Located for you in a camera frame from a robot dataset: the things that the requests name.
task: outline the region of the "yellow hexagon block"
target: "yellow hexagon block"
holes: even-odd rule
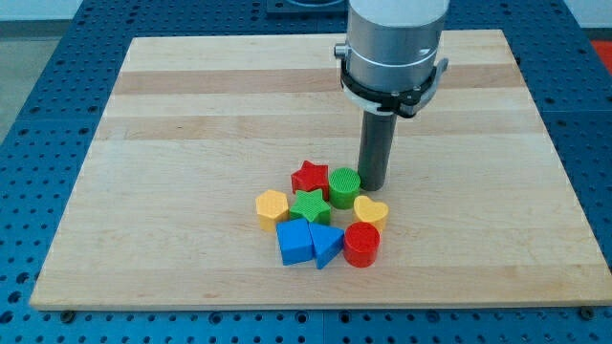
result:
[[[289,202],[287,195],[268,190],[255,199],[259,225],[263,230],[274,232],[276,224],[289,221]]]
[[[353,203],[356,222],[366,222],[379,232],[386,227],[389,206],[383,202],[374,202],[367,196],[358,196]]]

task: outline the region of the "wood grain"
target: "wood grain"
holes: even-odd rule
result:
[[[612,276],[500,31],[444,32],[398,120],[376,264],[290,268],[254,199],[303,160],[357,164],[342,35],[137,38],[31,304],[40,310],[609,305]],[[333,210],[348,226],[351,211]]]

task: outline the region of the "toy block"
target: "toy block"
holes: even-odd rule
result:
[[[323,200],[329,200],[329,182],[327,180],[327,165],[317,165],[304,161],[302,168],[291,175],[291,186],[294,193],[297,190],[323,190]]]
[[[342,251],[344,230],[315,223],[310,223],[309,228],[317,258],[317,269],[323,269]]]
[[[367,268],[376,261],[381,234],[372,225],[354,223],[344,232],[344,259],[356,268]]]
[[[355,222],[365,222],[374,226],[379,232],[386,227],[389,206],[383,202],[374,202],[367,196],[358,196],[353,205]]]
[[[350,209],[360,195],[361,178],[356,171],[342,167],[329,177],[329,200],[337,209]]]
[[[276,224],[289,220],[287,195],[280,191],[268,190],[257,196],[255,207],[263,230],[274,232]]]
[[[289,217],[292,220],[304,218],[308,222],[330,224],[332,208],[323,201],[323,190],[297,190],[296,196],[294,205],[289,209]]]
[[[276,235],[283,265],[307,262],[315,256],[313,239],[306,219],[277,224]]]

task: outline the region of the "red star block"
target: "red star block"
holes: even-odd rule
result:
[[[314,191],[323,190],[323,200],[329,200],[329,180],[327,179],[327,165],[317,165],[304,161],[302,168],[291,175],[291,186],[294,193],[297,190]]]

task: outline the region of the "heart shape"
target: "heart shape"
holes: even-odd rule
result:
[[[383,202],[374,202],[367,196],[358,196],[353,204],[355,221],[365,222],[383,232],[386,218],[389,215],[389,206]]]

